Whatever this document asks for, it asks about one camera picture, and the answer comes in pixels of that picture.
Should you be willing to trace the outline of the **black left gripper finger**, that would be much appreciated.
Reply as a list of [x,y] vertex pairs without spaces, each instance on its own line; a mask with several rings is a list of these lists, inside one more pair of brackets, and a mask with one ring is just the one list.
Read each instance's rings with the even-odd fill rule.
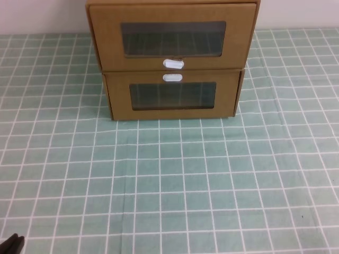
[[18,236],[18,234],[15,233],[0,244],[0,254],[20,254],[24,243],[24,236]]

